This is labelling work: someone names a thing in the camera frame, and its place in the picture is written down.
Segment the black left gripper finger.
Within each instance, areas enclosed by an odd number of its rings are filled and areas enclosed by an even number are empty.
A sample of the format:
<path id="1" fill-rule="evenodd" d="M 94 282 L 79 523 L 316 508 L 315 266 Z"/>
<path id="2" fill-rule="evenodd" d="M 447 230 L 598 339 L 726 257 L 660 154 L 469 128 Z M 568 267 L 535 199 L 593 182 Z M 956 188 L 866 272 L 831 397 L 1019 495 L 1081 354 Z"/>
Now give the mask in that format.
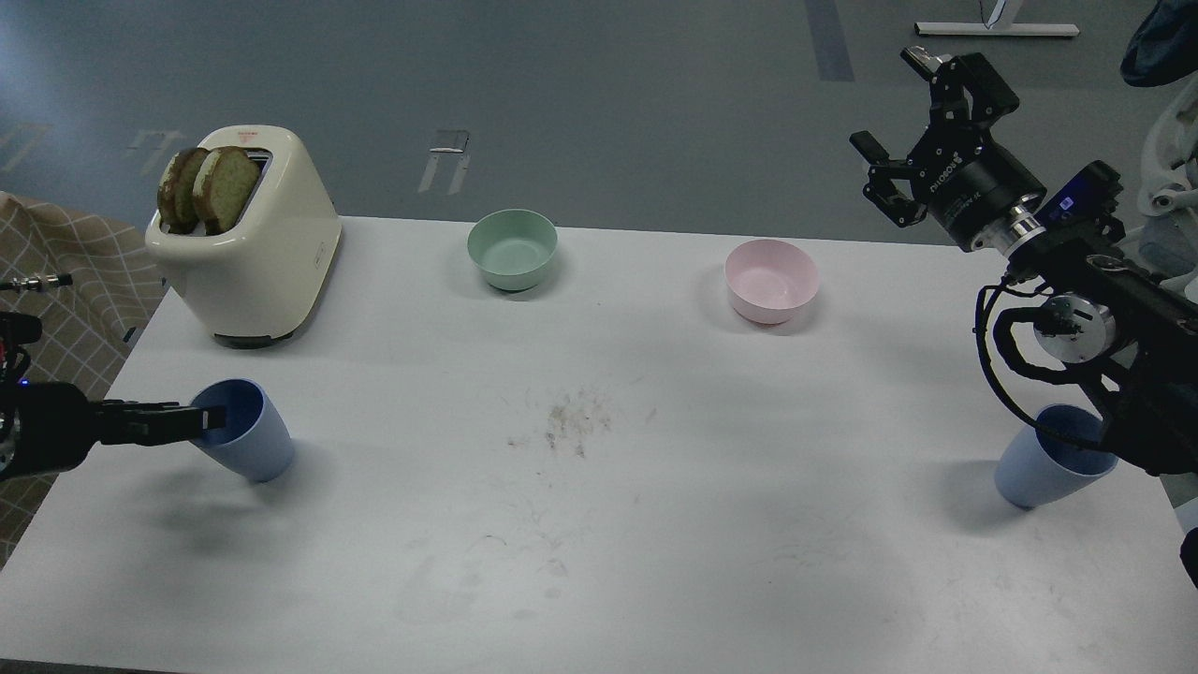
<path id="1" fill-rule="evenodd" d="M 110 447 L 163 447 L 225 426 L 225 408 L 104 408 L 95 423 L 99 443 Z"/>
<path id="2" fill-rule="evenodd" d="M 212 427 L 212 409 L 175 402 L 137 403 L 101 401 L 90 403 L 102 432 L 204 432 Z"/>

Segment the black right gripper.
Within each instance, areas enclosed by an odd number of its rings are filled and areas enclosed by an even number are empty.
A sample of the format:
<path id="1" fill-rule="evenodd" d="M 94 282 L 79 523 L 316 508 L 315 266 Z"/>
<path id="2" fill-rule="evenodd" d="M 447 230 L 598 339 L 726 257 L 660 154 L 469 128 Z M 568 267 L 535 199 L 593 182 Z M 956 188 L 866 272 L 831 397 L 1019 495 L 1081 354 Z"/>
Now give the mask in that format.
<path id="1" fill-rule="evenodd" d="M 851 134 L 866 162 L 863 196 L 896 227 L 931 215 L 963 251 L 974 251 L 986 227 L 1045 198 L 1043 184 L 992 140 L 992 127 L 1018 110 L 1021 98 L 980 51 L 904 47 L 901 59 L 928 85 L 928 125 L 904 158 L 890 157 L 869 130 Z"/>

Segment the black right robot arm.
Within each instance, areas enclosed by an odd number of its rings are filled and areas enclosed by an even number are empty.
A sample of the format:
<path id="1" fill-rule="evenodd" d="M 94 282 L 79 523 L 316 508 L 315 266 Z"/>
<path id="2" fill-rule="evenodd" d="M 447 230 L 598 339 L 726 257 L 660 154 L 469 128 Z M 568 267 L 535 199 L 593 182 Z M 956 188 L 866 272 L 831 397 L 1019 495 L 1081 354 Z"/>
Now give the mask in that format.
<path id="1" fill-rule="evenodd" d="M 901 59 L 928 86 L 928 123 L 910 152 L 891 157 L 871 133 L 851 136 L 869 166 L 863 196 L 895 226 L 932 218 L 963 251 L 1006 259 L 972 311 L 984 377 L 1033 431 L 1105 453 L 1151 476 L 1194 474 L 1194 303 L 1164 289 L 1118 243 L 1120 176 L 1099 159 L 1054 196 L 991 129 L 1019 97 L 979 51 Z M 1054 431 L 1014 401 L 1008 371 L 1078 387 L 1097 409 L 1097 438 Z"/>

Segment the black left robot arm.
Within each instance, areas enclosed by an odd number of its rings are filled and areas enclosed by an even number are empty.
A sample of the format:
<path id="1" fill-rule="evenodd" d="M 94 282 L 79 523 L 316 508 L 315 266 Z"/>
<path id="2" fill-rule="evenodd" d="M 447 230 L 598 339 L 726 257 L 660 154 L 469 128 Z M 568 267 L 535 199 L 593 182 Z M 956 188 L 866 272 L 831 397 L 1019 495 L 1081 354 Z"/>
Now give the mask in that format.
<path id="1" fill-rule="evenodd" d="M 47 476 L 73 470 L 95 445 L 163 447 L 196 441 L 226 426 L 226 407 L 176 402 L 91 401 L 66 381 L 31 381 L 26 346 L 38 342 L 42 320 L 4 311 L 1 478 Z"/>

